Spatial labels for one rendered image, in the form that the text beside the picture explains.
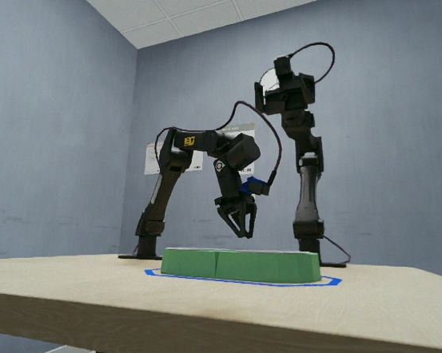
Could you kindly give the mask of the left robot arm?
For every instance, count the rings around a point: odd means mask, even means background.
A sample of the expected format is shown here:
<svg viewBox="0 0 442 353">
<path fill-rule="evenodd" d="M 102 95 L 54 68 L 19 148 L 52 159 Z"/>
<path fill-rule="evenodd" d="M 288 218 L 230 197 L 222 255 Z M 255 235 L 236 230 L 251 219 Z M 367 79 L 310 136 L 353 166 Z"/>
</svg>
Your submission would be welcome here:
<svg viewBox="0 0 442 353">
<path fill-rule="evenodd" d="M 277 57 L 273 62 L 276 76 L 292 72 L 290 56 Z M 297 173 L 301 176 L 300 200 L 293 220 L 294 239 L 299 240 L 299 251 L 317 253 L 320 267 L 346 268 L 344 263 L 321 264 L 318 239 L 324 239 L 325 225 L 324 221 L 320 220 L 317 210 L 317 182 L 325 166 L 321 136 L 314 137 L 310 129 L 315 127 L 314 115 L 310 111 L 301 110 L 295 118 L 285 119 L 281 116 L 281 127 L 288 138 L 295 141 Z M 315 153 L 315 155 L 306 156 L 305 153 Z"/>
</svg>

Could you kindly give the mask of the blue tape outline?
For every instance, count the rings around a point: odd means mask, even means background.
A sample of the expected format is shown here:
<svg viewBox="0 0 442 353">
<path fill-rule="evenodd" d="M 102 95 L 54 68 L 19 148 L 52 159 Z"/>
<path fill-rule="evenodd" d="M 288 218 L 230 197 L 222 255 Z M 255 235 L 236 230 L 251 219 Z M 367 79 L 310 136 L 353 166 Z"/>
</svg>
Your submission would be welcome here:
<svg viewBox="0 0 442 353">
<path fill-rule="evenodd" d="M 152 269 L 144 270 L 146 275 L 148 276 L 166 276 L 166 275 L 156 275 L 152 272 Z M 166 277 L 176 277 L 176 278 L 185 278 L 185 279 L 195 279 L 195 280 L 212 280 L 212 281 L 221 281 L 221 282 L 230 282 L 230 283 L 240 283 L 240 284 L 257 284 L 257 285 L 266 285 L 266 286 L 275 286 L 275 287 L 301 287 L 301 286 L 337 286 L 342 279 L 321 276 L 324 278 L 333 279 L 327 284 L 285 284 L 285 285 L 277 285 L 277 284 L 259 284 L 259 283 L 250 283 L 250 282 L 241 282 L 241 281 L 232 281 L 232 280 L 213 280 L 213 279 L 204 279 L 204 278 L 194 278 L 194 277 L 184 277 L 184 276 L 166 276 Z"/>
</svg>

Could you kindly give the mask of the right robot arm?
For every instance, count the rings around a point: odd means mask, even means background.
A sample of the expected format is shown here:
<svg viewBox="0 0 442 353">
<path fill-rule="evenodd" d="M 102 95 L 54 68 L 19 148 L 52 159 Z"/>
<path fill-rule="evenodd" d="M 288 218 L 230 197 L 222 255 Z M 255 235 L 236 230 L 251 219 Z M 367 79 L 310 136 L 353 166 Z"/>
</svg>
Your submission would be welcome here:
<svg viewBox="0 0 442 353">
<path fill-rule="evenodd" d="M 182 149 L 173 149 L 172 146 Z M 261 155 L 254 138 L 244 133 L 235 137 L 216 130 L 186 132 L 170 128 L 159 153 L 161 166 L 157 184 L 137 224 L 136 256 L 117 256 L 118 259 L 162 260 L 156 254 L 157 236 L 164 231 L 166 206 L 177 179 L 191 165 L 193 151 L 207 152 L 208 157 L 217 158 L 213 162 L 217 180 L 228 173 L 239 176 L 239 171 Z"/>
</svg>

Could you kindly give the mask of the long green block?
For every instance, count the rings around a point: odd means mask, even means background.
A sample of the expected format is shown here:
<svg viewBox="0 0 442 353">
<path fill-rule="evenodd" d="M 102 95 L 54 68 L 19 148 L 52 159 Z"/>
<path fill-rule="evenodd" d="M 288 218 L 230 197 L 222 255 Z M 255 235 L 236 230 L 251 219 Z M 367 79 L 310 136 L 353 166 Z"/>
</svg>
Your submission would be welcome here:
<svg viewBox="0 0 442 353">
<path fill-rule="evenodd" d="M 318 254 L 164 249 L 160 272 L 273 283 L 308 283 L 321 280 Z"/>
</svg>

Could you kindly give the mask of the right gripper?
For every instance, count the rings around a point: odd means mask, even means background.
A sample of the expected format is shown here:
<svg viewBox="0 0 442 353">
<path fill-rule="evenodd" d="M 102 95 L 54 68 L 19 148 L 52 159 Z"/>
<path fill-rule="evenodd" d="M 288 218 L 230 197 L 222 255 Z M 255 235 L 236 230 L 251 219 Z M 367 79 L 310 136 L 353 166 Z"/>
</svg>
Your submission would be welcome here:
<svg viewBox="0 0 442 353">
<path fill-rule="evenodd" d="M 219 204 L 220 206 L 217 208 L 217 212 L 226 224 L 231 227 L 238 238 L 253 238 L 257 206 L 253 203 L 255 202 L 254 196 L 251 196 L 252 193 L 248 190 L 250 181 L 268 185 L 268 183 L 258 180 L 254 176 L 248 177 L 247 181 L 242 184 L 241 176 L 238 176 L 237 173 L 225 174 L 218 180 L 222 196 L 214 200 L 215 205 Z M 248 214 L 250 214 L 249 232 L 245 229 L 245 215 Z M 229 219 L 229 215 L 233 218 L 240 230 L 238 230 Z"/>
</svg>

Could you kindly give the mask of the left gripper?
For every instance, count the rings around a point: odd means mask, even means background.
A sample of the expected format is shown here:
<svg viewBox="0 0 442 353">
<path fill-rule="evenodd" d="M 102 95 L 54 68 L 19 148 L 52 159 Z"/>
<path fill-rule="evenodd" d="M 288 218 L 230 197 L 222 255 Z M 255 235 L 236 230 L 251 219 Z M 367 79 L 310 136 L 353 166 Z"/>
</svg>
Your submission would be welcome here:
<svg viewBox="0 0 442 353">
<path fill-rule="evenodd" d="M 265 90 L 265 105 L 263 85 L 254 82 L 255 108 L 260 113 L 266 115 L 280 113 L 285 119 L 295 118 L 301 110 L 307 109 L 309 104 L 315 103 L 316 93 L 313 75 L 299 72 L 299 80 L 294 81 L 292 70 L 291 73 L 277 75 L 277 79 L 279 80 L 279 88 Z"/>
</svg>

